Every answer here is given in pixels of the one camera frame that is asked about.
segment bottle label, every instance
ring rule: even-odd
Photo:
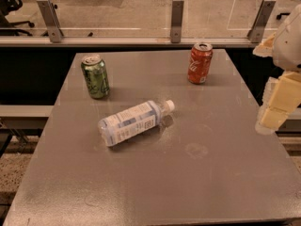
[[[132,108],[123,110],[116,115],[112,115],[106,118],[108,125],[115,126],[124,121],[131,120],[132,118],[139,117],[145,113],[152,111],[151,106],[148,103],[143,103],[141,105],[134,106]]]
[[[116,143],[120,143],[123,140],[126,140],[148,129],[151,129],[153,126],[155,126],[154,115],[115,130],[114,139]]]

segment green soda can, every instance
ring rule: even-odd
[[[101,99],[107,95],[110,88],[103,59],[99,55],[85,56],[81,67],[90,97]]]

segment metal frame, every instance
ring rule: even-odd
[[[274,8],[276,1],[265,1],[262,0],[261,7],[258,11],[257,17],[254,21],[252,29],[247,34],[247,37],[251,42],[261,42],[264,28],[270,18],[272,10]]]
[[[172,1],[171,28],[170,28],[170,41],[172,43],[181,42],[183,8],[184,8],[183,0]]]
[[[280,126],[278,132],[301,132],[301,108],[297,108],[289,115],[289,118]]]
[[[51,105],[0,105],[1,127],[7,128],[25,145],[29,139],[23,129],[43,129],[52,109]]]
[[[48,37],[10,37],[3,36],[0,40],[0,47],[91,47],[91,48],[120,48],[138,46],[156,47],[156,48],[191,48],[199,39],[181,38],[181,43],[172,43],[170,38],[98,38],[82,37],[61,38],[60,43],[52,43]],[[250,42],[248,38],[241,39],[202,39],[203,42],[209,42],[214,48],[254,48],[255,43]]]
[[[51,42],[61,42],[64,37],[60,30],[60,25],[56,17],[55,8],[50,0],[38,0],[37,1],[40,13],[43,16],[44,22],[47,26],[48,36]]]

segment soda can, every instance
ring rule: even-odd
[[[99,55],[85,56],[81,67],[90,97],[101,99],[107,95],[110,88],[103,59]]]
[[[202,84],[206,81],[213,54],[210,43],[196,43],[192,47],[187,75],[191,83]]]

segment red soda can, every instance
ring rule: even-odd
[[[187,76],[191,83],[202,84],[206,81],[213,54],[210,43],[196,43],[192,47]]]

